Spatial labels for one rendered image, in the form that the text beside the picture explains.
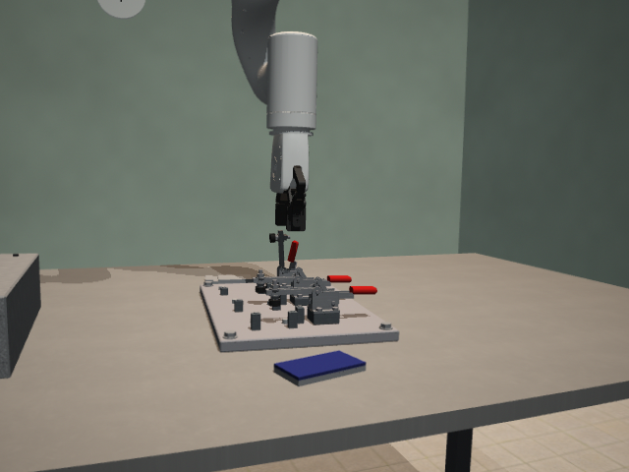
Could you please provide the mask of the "blue plate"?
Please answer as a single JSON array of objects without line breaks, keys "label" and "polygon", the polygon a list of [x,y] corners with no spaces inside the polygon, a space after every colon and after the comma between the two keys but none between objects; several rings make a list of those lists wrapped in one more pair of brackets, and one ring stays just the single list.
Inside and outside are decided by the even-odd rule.
[{"label": "blue plate", "polygon": [[296,386],[314,384],[366,370],[366,362],[342,351],[274,364],[274,373]]}]

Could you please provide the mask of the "grey toggle clamp with red handle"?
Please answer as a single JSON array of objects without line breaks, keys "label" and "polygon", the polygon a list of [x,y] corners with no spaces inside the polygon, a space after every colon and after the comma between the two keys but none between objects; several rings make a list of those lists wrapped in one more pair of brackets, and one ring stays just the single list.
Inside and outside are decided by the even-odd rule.
[{"label": "grey toggle clamp with red handle", "polygon": [[307,318],[314,325],[333,325],[340,322],[339,299],[354,299],[358,294],[376,294],[373,286],[350,286],[349,291],[335,291],[335,288],[326,288],[320,277],[314,279],[310,287],[280,288],[277,280],[273,279],[268,289],[265,289],[268,306],[279,307],[280,295],[309,294]]}]

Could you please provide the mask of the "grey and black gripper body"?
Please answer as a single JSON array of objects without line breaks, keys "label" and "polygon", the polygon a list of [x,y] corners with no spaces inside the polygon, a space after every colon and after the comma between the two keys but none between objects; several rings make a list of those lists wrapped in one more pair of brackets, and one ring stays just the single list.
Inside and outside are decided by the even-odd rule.
[{"label": "grey and black gripper body", "polygon": [[309,187],[309,137],[313,132],[304,131],[270,131],[273,137],[270,171],[270,190],[282,194],[284,191],[296,189],[293,179],[293,167],[301,166]]}]

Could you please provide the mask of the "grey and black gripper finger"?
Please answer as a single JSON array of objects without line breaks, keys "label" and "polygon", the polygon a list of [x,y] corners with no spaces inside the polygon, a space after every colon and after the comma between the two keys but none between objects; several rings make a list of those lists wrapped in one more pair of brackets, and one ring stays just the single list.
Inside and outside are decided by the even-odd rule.
[{"label": "grey and black gripper finger", "polygon": [[[296,189],[287,191],[288,206],[286,206],[286,230],[305,231],[306,230],[306,180],[301,166],[293,167],[293,176],[296,181]],[[293,199],[292,199],[293,195]]]},{"label": "grey and black gripper finger", "polygon": [[286,207],[288,207],[287,191],[276,193],[275,225],[286,226]]}]

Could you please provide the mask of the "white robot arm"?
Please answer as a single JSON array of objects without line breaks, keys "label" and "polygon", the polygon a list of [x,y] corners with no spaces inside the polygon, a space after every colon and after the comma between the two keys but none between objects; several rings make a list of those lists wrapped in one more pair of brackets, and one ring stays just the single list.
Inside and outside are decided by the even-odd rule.
[{"label": "white robot arm", "polygon": [[315,130],[317,38],[299,31],[276,33],[279,0],[231,1],[232,33],[242,68],[264,104],[267,95],[266,128]]}]

